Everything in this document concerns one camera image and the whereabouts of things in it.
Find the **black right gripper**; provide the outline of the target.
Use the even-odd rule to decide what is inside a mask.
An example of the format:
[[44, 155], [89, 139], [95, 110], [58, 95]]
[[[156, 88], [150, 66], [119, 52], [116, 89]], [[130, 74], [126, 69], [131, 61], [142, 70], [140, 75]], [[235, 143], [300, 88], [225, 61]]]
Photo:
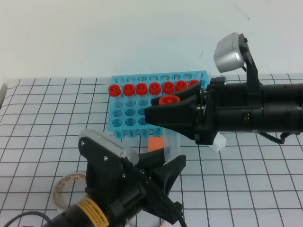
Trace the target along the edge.
[[225, 77], [212, 78], [203, 93], [204, 114], [197, 120], [200, 91], [201, 84], [195, 83], [172, 95], [153, 98], [151, 106], [144, 110], [145, 122], [162, 127], [165, 109], [171, 110], [175, 120], [173, 130], [199, 145], [213, 144], [219, 131], [262, 130], [262, 85], [258, 78], [231, 84], [225, 82]]

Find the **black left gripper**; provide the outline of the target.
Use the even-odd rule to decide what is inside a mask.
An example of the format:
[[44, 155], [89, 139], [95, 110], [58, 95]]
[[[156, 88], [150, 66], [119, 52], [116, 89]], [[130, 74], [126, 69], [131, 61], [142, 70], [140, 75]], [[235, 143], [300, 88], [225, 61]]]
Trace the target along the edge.
[[139, 154], [133, 165], [88, 137], [79, 140], [78, 148], [88, 162], [85, 192], [110, 224], [125, 224], [142, 210], [171, 224], [182, 223], [182, 205], [169, 193], [186, 166], [185, 155], [164, 164], [161, 148]]

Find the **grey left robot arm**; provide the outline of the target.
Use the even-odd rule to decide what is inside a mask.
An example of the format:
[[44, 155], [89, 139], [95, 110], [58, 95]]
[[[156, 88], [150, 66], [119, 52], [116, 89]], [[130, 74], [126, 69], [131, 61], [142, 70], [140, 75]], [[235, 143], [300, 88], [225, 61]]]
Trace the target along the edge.
[[186, 225], [182, 205], [169, 198], [186, 166], [185, 155], [165, 162], [162, 149], [138, 154], [108, 137], [81, 136], [78, 148], [87, 160], [86, 196], [48, 227], [123, 227], [140, 211]]

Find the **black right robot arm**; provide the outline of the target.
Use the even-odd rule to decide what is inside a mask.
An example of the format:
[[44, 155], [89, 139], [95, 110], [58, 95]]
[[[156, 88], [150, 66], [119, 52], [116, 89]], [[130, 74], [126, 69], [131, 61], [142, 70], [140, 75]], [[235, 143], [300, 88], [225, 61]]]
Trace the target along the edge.
[[176, 102], [154, 98], [144, 110], [148, 124], [176, 131], [196, 144], [211, 145], [217, 133], [257, 132], [282, 144], [303, 131], [302, 84], [226, 84], [211, 79], [175, 94]]

